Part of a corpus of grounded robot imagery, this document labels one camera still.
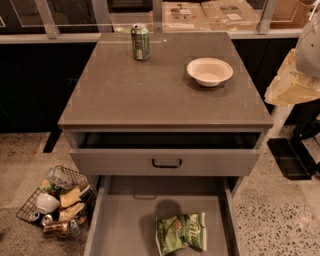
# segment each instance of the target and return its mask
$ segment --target soda can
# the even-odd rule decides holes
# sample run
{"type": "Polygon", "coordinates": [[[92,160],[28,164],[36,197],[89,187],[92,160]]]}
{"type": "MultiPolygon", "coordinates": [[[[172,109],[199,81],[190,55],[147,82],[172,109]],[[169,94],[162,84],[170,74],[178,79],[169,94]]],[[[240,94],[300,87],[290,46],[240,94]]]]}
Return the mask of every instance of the soda can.
{"type": "Polygon", "coordinates": [[[46,214],[42,217],[41,219],[41,226],[45,227],[49,224],[52,224],[53,223],[53,216],[51,214],[46,214]]]}
{"type": "Polygon", "coordinates": [[[40,224],[42,216],[43,215],[40,212],[34,211],[33,213],[30,214],[29,221],[35,224],[40,224]]]}
{"type": "Polygon", "coordinates": [[[69,222],[53,222],[45,225],[43,229],[44,234],[55,234],[55,235],[67,235],[69,233],[70,223],[69,222]]]}
{"type": "Polygon", "coordinates": [[[69,221],[69,233],[67,235],[69,238],[77,237],[80,235],[80,227],[75,219],[69,221]]]}
{"type": "Polygon", "coordinates": [[[146,24],[136,23],[131,28],[133,57],[136,60],[147,60],[150,57],[149,30],[146,24]]]}

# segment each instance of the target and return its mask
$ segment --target green can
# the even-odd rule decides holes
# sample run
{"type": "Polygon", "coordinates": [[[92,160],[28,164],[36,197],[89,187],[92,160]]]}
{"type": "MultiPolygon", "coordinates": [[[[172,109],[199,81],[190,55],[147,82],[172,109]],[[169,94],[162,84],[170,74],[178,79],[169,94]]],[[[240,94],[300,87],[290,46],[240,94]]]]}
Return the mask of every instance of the green can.
{"type": "Polygon", "coordinates": [[[132,25],[132,50],[136,60],[147,60],[150,57],[149,30],[146,24],[136,23],[132,25]]]}

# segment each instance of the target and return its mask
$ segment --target cardboard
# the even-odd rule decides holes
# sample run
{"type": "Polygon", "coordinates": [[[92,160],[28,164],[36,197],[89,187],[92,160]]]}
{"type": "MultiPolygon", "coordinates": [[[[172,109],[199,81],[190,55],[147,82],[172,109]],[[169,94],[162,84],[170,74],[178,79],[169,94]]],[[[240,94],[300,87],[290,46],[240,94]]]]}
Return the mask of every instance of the cardboard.
{"type": "Polygon", "coordinates": [[[280,0],[273,13],[270,28],[303,28],[309,21],[314,1],[280,0]]]}
{"type": "Polygon", "coordinates": [[[163,2],[162,30],[170,31],[211,31],[211,26],[200,3],[163,2]]]}
{"type": "Polygon", "coordinates": [[[260,16],[245,0],[202,2],[212,30],[256,30],[260,16]]]}

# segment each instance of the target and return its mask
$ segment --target terrazzo floor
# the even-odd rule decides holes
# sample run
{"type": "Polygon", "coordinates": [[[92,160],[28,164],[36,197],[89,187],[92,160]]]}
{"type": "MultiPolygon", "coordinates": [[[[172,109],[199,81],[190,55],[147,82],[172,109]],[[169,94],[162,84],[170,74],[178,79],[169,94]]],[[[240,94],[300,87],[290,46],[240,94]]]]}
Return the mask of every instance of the terrazzo floor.
{"type": "MultiPolygon", "coordinates": [[[[282,131],[290,134],[290,127],[282,131]]],[[[77,170],[63,134],[53,152],[42,153],[47,133],[0,134],[0,254],[82,255],[88,225],[79,237],[46,238],[41,230],[15,217],[43,174],[62,165],[77,170]]],[[[281,174],[269,148],[233,201],[245,256],[320,255],[320,180],[289,181],[281,174]]]]}

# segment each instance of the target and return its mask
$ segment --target white robot part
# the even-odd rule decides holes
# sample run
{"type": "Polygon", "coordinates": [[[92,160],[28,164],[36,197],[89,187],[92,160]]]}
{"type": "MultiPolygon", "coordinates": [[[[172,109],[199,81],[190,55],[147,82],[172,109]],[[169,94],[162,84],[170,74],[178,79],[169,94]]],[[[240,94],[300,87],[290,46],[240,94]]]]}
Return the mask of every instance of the white robot part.
{"type": "Polygon", "coordinates": [[[296,68],[299,72],[320,79],[320,11],[305,25],[296,46],[296,68]]]}

